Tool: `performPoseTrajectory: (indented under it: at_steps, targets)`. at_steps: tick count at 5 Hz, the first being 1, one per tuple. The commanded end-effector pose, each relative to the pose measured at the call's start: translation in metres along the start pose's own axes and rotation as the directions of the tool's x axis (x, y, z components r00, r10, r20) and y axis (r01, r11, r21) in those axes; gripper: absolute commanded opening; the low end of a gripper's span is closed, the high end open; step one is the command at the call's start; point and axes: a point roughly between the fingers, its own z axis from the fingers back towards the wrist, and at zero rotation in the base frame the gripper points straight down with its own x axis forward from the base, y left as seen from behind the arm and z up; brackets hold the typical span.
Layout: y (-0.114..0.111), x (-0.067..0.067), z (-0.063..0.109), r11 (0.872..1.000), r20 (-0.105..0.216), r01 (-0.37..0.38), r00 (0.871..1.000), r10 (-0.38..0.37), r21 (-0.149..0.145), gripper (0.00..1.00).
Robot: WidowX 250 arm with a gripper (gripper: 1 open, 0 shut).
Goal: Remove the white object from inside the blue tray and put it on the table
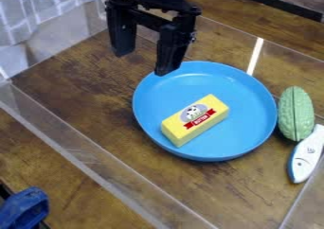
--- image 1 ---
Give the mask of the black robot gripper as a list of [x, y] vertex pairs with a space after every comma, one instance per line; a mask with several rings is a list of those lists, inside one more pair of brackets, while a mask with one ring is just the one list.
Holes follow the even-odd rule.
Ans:
[[[160, 9], [177, 13], [172, 21], [144, 10]], [[109, 0], [106, 3], [107, 29], [117, 57], [135, 48], [137, 25], [160, 30], [154, 74], [172, 73], [181, 65], [188, 47], [196, 39], [196, 21], [201, 8], [186, 0]]]

